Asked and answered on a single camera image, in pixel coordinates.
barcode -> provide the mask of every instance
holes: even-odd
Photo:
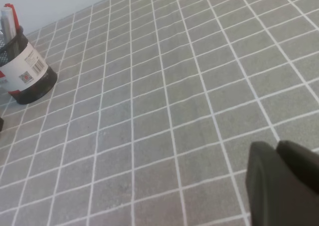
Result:
[[[40,72],[42,71],[42,69],[44,68],[44,64],[42,63],[42,61],[40,59],[38,59],[38,61],[35,63],[35,65],[32,67],[33,71],[39,75]]]

pen holder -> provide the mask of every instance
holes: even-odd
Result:
[[[19,104],[32,103],[48,93],[57,74],[29,43],[23,28],[7,44],[0,41],[0,85]]]

black plastic object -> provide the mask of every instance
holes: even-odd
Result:
[[[16,36],[7,44],[0,41],[0,67],[18,56],[27,46],[28,39],[23,34],[23,28],[17,31]],[[45,74],[36,83],[23,91],[10,92],[19,104],[32,103],[47,94],[57,80],[57,74],[49,66]]]
[[[319,225],[319,195],[300,181],[282,159],[289,155],[280,155],[265,142],[252,143],[246,175],[252,226]]]

black object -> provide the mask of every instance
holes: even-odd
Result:
[[[319,156],[290,141],[250,148],[246,187],[252,226],[319,225]]]
[[[20,29],[17,31],[16,36],[7,44],[4,45],[3,42],[0,42],[0,67],[10,62],[16,56],[18,56],[27,46],[28,39],[23,34],[23,28],[20,26]],[[10,92],[17,103],[19,104],[29,104],[32,103],[45,94],[47,94],[57,80],[57,74],[49,66],[45,74],[32,86],[23,90]]]

floor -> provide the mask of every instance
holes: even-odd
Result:
[[[1,91],[0,225],[248,226],[249,144],[319,152],[318,9],[104,0],[28,35],[58,83]]]

